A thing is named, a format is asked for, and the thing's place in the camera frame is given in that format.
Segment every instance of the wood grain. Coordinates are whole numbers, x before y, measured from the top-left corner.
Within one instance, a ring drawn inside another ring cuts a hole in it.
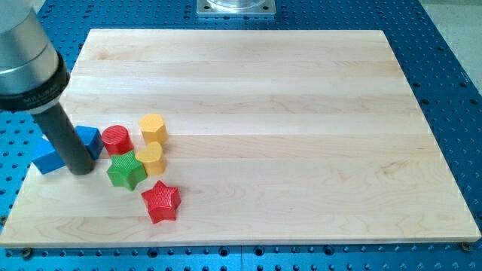
[[[32,167],[0,244],[475,241],[480,232],[379,31],[93,30],[61,99],[76,125],[162,114],[166,172],[113,188]],[[177,221],[140,193],[179,187]]]

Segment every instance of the green star block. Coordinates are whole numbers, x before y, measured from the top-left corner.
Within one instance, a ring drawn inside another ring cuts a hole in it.
[[[115,187],[125,187],[131,191],[148,177],[144,166],[134,156],[134,151],[112,155],[112,165],[108,168],[107,175]]]

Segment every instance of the metal mounting plate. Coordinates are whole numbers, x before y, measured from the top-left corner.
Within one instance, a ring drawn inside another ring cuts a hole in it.
[[[250,8],[226,8],[209,0],[197,0],[198,17],[274,17],[276,14],[275,0],[265,0]]]

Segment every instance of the toy block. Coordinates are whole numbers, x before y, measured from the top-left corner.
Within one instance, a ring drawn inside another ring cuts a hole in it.
[[[66,164],[47,139],[40,139],[32,155],[32,162],[41,174],[47,174]]]
[[[175,210],[181,204],[177,187],[168,187],[158,181],[152,189],[142,193],[142,198],[153,224],[164,219],[175,220]]]
[[[136,154],[136,159],[144,165],[148,175],[160,175],[166,170],[166,158],[163,154],[163,147],[157,142],[148,144],[145,150]]]
[[[125,187],[133,191],[136,185],[147,178],[144,166],[134,157],[134,151],[122,155],[112,155],[112,164],[107,175],[115,187]]]
[[[102,132],[102,142],[110,156],[122,155],[134,150],[129,132],[121,125],[110,126]]]
[[[81,138],[92,159],[99,159],[100,153],[104,148],[104,142],[102,142],[99,130],[93,127],[76,126],[75,132]]]
[[[159,114],[147,114],[140,121],[142,136],[145,144],[151,142],[158,142],[163,144],[169,136],[167,135],[166,124],[164,119]]]

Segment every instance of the red star block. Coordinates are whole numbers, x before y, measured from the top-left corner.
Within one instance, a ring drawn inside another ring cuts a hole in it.
[[[154,187],[142,193],[153,224],[164,219],[175,220],[175,210],[181,204],[177,187],[168,187],[158,181]]]

